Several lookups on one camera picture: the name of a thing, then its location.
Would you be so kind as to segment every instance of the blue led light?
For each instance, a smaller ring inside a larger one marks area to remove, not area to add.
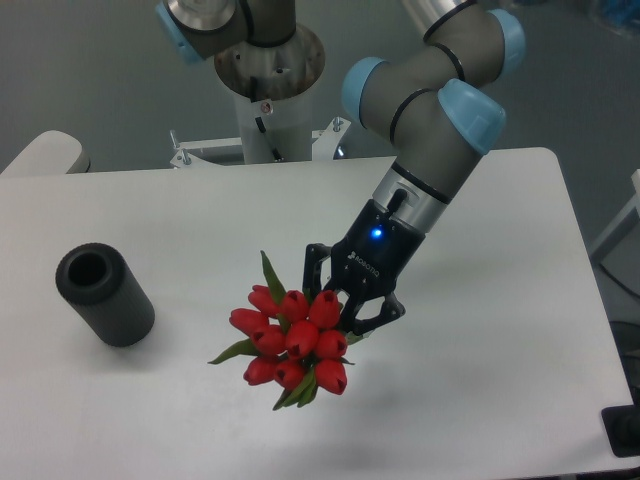
[[[375,227],[373,230],[371,230],[370,235],[374,240],[378,240],[379,238],[382,238],[382,229],[380,227]]]

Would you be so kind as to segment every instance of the light blue joint cap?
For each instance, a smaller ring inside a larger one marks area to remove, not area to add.
[[[457,78],[438,92],[440,105],[460,135],[473,149],[486,155],[500,137],[507,114],[484,93]]]
[[[162,3],[156,5],[156,14],[160,19],[165,32],[169,35],[171,43],[173,43],[176,50],[178,50],[178,53],[182,57],[182,60],[184,60],[187,65],[202,62],[202,57],[194,50],[191,44],[184,37]]]
[[[520,66],[527,52],[527,40],[522,25],[505,10],[489,10],[498,19],[504,36],[504,63],[500,75],[513,72]]]
[[[347,75],[344,77],[344,82],[342,83],[342,106],[349,116],[354,120],[358,120],[363,127],[364,124],[362,124],[362,120],[360,119],[360,99],[362,98],[362,92],[364,91],[364,86],[371,72],[383,62],[386,62],[386,60],[382,58],[363,58],[351,67],[351,70],[347,72]]]

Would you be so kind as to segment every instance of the green leaf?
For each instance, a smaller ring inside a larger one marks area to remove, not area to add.
[[[302,379],[302,382],[300,382],[300,385],[298,385],[295,388],[295,390],[291,392],[291,395],[289,395],[289,397],[282,402],[282,406],[290,407],[291,405],[295,405],[300,399],[300,397],[302,396],[302,394],[304,393],[304,391],[309,387],[309,385],[315,384],[315,383],[316,383],[316,373],[312,368],[304,376],[304,378]]]
[[[289,323],[289,320],[287,320],[286,317],[281,313],[277,314],[276,317],[278,318],[278,323],[280,324],[280,328],[282,328],[282,331],[286,335],[287,332],[289,331],[289,328],[291,327],[291,323]]]
[[[263,250],[260,250],[260,255],[262,255],[262,273],[264,273],[264,278],[267,281],[269,293],[271,293],[271,298],[276,302],[276,305],[280,305],[280,302],[282,302],[287,291],[284,289],[282,282],[280,282],[276,272],[273,270],[271,261],[269,260],[269,257],[267,257],[267,254],[264,253]]]
[[[280,398],[278,399],[278,401],[276,402],[276,404],[273,406],[273,411],[275,412],[276,410],[280,410],[285,402],[285,400],[287,398],[289,398],[289,395],[291,395],[291,391],[289,390],[283,390],[282,391],[282,395],[280,395]]]
[[[313,382],[313,386],[309,386],[304,393],[300,396],[300,400],[298,401],[298,408],[302,408],[305,405],[309,405],[316,398],[316,393],[318,393],[318,385],[316,382]]]
[[[227,348],[224,352],[218,355],[214,360],[211,360],[209,363],[211,365],[219,365],[222,362],[229,360],[230,358],[237,357],[238,355],[253,355],[257,357],[260,355],[260,352],[255,347],[255,345],[251,342],[250,338],[246,338],[244,340],[240,340],[239,342],[234,343],[229,348]]]
[[[344,336],[344,338],[347,340],[347,345],[353,345],[354,343],[358,343],[360,340],[364,340],[365,337],[349,332]]]

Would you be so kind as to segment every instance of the gray floor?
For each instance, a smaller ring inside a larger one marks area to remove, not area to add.
[[[93,171],[167,168],[170,129],[181,140],[237,135],[212,64],[181,63],[157,24],[156,3],[0,2],[0,171],[46,130],[80,140]],[[509,116],[498,148],[544,146],[558,155],[588,245],[629,200],[630,176],[640,168],[640,39],[594,25],[586,3],[550,0],[514,10],[528,58],[485,91]],[[354,62],[402,61],[422,48],[397,1],[298,0],[298,18],[327,51],[314,128],[343,114],[340,85]],[[346,146],[353,157],[392,154],[357,125]],[[636,290],[638,230],[607,259]],[[598,281],[610,319],[640,320],[637,302]]]

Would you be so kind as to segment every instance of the table surface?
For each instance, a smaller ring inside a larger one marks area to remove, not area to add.
[[[242,336],[259,250],[287,288],[390,158],[0,181],[3,478],[478,479],[637,466],[600,410],[631,403],[555,156],[492,152],[400,277],[407,314],[347,357],[342,397],[272,412]],[[61,299],[75,246],[117,248],[156,309],[107,347]]]

